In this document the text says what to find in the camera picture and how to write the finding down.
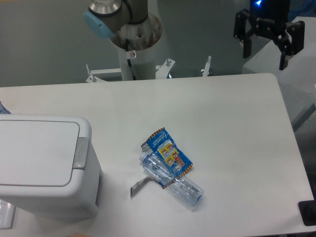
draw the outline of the crushed plastic bottle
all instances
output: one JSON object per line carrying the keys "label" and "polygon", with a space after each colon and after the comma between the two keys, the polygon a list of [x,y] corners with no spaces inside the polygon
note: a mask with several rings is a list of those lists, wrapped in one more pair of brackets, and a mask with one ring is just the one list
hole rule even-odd
{"label": "crushed plastic bottle", "polygon": [[175,178],[175,173],[170,172],[155,154],[142,153],[139,159],[148,175],[154,177],[161,186],[171,183],[167,186],[168,189],[186,204],[195,206],[202,197],[204,190],[200,186],[185,176]]}

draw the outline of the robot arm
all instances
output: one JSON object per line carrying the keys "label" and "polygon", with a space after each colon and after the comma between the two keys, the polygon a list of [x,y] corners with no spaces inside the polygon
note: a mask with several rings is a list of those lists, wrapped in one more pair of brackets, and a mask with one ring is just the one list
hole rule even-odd
{"label": "robot arm", "polygon": [[147,0],[91,0],[84,19],[102,38],[111,37],[125,24],[140,24],[148,17]]}

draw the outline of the metal bolt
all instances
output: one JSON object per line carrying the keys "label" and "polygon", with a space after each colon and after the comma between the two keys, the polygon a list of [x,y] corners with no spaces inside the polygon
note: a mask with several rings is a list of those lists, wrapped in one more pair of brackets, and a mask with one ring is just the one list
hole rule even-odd
{"label": "metal bolt", "polygon": [[170,58],[168,58],[168,59],[167,59],[167,66],[169,67],[170,64],[171,64],[171,60],[170,60]]}
{"label": "metal bolt", "polygon": [[93,82],[97,82],[97,79],[95,78],[94,74],[91,73],[88,64],[86,64],[85,67],[87,68],[88,75],[91,76],[90,80],[92,79]]}
{"label": "metal bolt", "polygon": [[88,65],[88,64],[86,64],[86,65],[85,65],[85,67],[87,68],[87,72],[88,72],[88,74],[91,74],[91,71],[90,71],[90,69],[89,69],[89,65]]}

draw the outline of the white tabletop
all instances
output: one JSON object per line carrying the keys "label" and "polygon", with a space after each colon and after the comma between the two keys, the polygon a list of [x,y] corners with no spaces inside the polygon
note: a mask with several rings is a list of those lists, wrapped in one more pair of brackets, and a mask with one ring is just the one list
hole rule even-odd
{"label": "white tabletop", "polygon": [[[6,237],[244,237],[315,231],[297,203],[313,199],[272,74],[0,88],[13,114],[82,116],[104,171],[100,212],[79,223],[21,209]],[[197,210],[145,177],[140,145],[161,127],[193,161]]]}

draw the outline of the plastic packaging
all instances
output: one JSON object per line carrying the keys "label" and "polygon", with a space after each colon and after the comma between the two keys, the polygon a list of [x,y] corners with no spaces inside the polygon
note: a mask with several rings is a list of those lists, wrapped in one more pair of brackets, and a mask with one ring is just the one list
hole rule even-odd
{"label": "plastic packaging", "polygon": [[[145,154],[155,154],[174,178],[187,174],[193,165],[164,127],[153,133],[141,147]],[[170,184],[160,183],[162,188]]]}
{"label": "plastic packaging", "polygon": [[154,153],[143,153],[139,159],[148,175],[154,177],[161,186],[171,183],[168,189],[186,204],[195,206],[202,197],[204,190],[201,187],[185,176],[175,178],[175,172],[169,170]]}
{"label": "plastic packaging", "polygon": [[5,114],[5,115],[8,115],[8,114],[11,114],[9,110],[7,110],[1,103],[0,101],[0,114]]}

